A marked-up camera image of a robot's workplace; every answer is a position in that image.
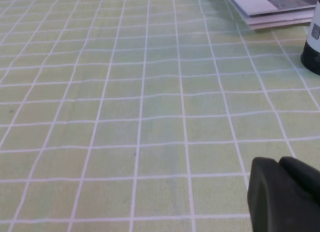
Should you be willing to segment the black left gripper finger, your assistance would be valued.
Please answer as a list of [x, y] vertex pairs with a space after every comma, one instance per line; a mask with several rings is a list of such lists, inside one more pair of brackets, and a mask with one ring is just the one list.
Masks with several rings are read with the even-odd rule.
[[289, 156], [256, 157], [247, 203], [254, 232], [318, 232], [320, 172]]

